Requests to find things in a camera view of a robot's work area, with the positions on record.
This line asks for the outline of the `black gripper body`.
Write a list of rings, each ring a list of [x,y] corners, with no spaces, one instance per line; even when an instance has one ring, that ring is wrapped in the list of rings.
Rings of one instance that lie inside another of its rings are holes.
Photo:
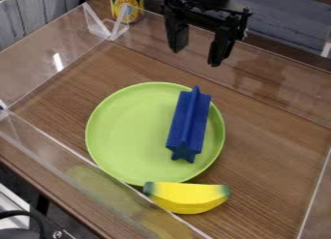
[[[228,26],[239,32],[247,30],[251,9],[235,0],[163,0],[164,16],[182,24],[215,30]]]

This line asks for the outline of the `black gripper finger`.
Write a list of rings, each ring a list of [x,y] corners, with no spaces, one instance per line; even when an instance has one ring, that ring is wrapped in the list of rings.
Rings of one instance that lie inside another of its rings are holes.
[[[215,31],[215,39],[211,43],[207,63],[211,67],[222,65],[228,58],[235,43],[235,33],[224,26]]]
[[[172,11],[166,12],[166,33],[168,46],[175,53],[179,53],[187,47],[188,25]]]

